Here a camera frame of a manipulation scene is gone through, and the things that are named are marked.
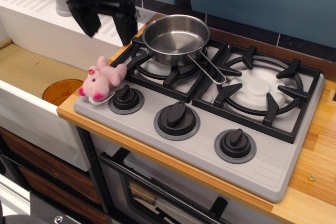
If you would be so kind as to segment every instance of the stuffed pig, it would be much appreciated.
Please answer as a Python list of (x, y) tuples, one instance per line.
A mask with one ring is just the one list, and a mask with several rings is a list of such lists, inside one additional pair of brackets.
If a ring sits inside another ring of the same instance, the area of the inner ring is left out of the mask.
[(97, 66), (90, 67), (87, 79), (78, 90), (79, 94), (96, 101), (103, 100), (108, 96), (110, 89), (117, 87), (125, 78), (126, 72), (125, 64), (119, 64), (114, 68), (108, 64), (106, 57), (100, 56)]

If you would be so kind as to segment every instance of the oven window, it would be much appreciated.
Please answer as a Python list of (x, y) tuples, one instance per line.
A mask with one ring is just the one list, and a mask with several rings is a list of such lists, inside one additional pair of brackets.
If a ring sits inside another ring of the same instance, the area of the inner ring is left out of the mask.
[(128, 202), (146, 218), (164, 224), (203, 224), (191, 214), (160, 198), (136, 182), (124, 178)]

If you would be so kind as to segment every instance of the stainless steel pan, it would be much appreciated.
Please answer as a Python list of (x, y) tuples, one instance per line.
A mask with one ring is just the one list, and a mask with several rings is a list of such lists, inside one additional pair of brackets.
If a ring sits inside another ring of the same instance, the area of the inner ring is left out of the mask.
[[(142, 39), (155, 61), (173, 67), (196, 64), (214, 83), (226, 81), (226, 77), (204, 55), (210, 30), (200, 19), (188, 15), (159, 18), (144, 29)], [(215, 81), (197, 63), (201, 58), (208, 60), (224, 77), (224, 81)]]

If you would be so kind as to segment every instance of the black burner grate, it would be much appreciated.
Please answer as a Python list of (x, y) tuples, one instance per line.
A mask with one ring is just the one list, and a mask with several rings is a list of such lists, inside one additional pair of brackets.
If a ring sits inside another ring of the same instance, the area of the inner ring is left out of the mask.
[[(230, 57), (232, 54), (240, 55), (240, 57), (231, 59)], [(293, 143), (295, 140), (295, 136), (299, 130), (301, 121), (304, 117), (304, 113), (307, 109), (310, 97), (315, 89), (317, 80), (320, 76), (320, 70), (303, 66), (300, 64), (300, 61), (298, 59), (294, 59), (291, 62), (270, 55), (258, 53), (257, 48), (254, 46), (251, 46), (249, 48), (243, 48), (235, 45), (232, 45), (229, 48), (229, 50), (226, 52), (225, 57), (218, 62), (217, 67), (226, 76), (241, 76), (242, 73), (234, 69), (234, 65), (238, 62), (242, 62), (247, 69), (251, 70), (254, 67), (255, 60), (283, 69), (283, 71), (280, 71), (277, 74), (278, 79), (293, 79), (293, 81), (296, 83), (296, 88), (278, 86), (278, 90), (292, 97), (293, 101), (291, 101), (285, 107), (279, 108), (279, 105), (276, 103), (272, 95), (268, 93), (267, 111), (252, 110), (236, 103), (233, 99), (230, 98), (243, 86), (241, 83), (238, 83), (223, 87), (222, 85), (217, 86), (218, 96), (214, 99), (214, 102), (211, 103), (202, 99), (203, 95), (212, 84), (210, 80), (207, 80), (203, 83), (202, 87), (195, 95), (192, 104), (203, 110), (214, 113), (223, 118), (227, 118), (244, 126), (250, 127), (254, 130), (263, 132), (288, 143)], [(307, 92), (303, 90), (303, 84), (299, 74), (312, 77), (312, 81)], [(300, 112), (291, 132), (284, 131), (272, 125), (274, 119), (278, 115), (287, 113), (293, 108), (299, 108)], [(264, 119), (260, 121), (254, 119), (253, 116), (249, 117), (247, 115), (262, 116)]]
[[(216, 55), (212, 58), (212, 62), (214, 64), (216, 64), (217, 61), (219, 61), (220, 58), (222, 58), (228, 50), (226, 42), (214, 39), (211, 39), (207, 46), (215, 47), (218, 49)], [(178, 99), (180, 101), (184, 101), (187, 103), (190, 102), (198, 91), (199, 87), (206, 80), (206, 76), (198, 68), (192, 68), (190, 71), (181, 73), (179, 67), (172, 67), (171, 72), (168, 76), (161, 76), (149, 73), (141, 68), (140, 65), (151, 59), (151, 56), (148, 54), (137, 55), (138, 50), (142, 47), (143, 46), (141, 44), (141, 37), (134, 39), (132, 44), (111, 64), (111, 66), (115, 67), (120, 63), (125, 63), (129, 61), (129, 63), (127, 64), (128, 72), (125, 77), (126, 80), (146, 87), (148, 89), (154, 90), (161, 94), (167, 95), (169, 97)], [(211, 66), (209, 67), (206, 65), (206, 63), (202, 62), (199, 63), (200, 65), (205, 67), (208, 72), (211, 72)], [(177, 80), (186, 78), (196, 73), (198, 77), (187, 92), (184, 93), (175, 88), (174, 84)], [(163, 82), (158, 83), (155, 80), (163, 80)]]

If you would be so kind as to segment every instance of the screw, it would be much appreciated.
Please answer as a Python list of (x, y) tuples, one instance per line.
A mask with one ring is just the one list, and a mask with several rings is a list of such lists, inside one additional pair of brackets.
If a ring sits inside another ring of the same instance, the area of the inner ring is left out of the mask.
[(316, 178), (315, 178), (314, 175), (311, 175), (311, 176), (309, 177), (309, 180), (312, 181), (312, 182), (314, 182), (314, 181), (316, 180)]
[(63, 217), (62, 216), (56, 216), (55, 217), (55, 223), (56, 224), (60, 224), (60, 223), (62, 223), (62, 221), (63, 221)]

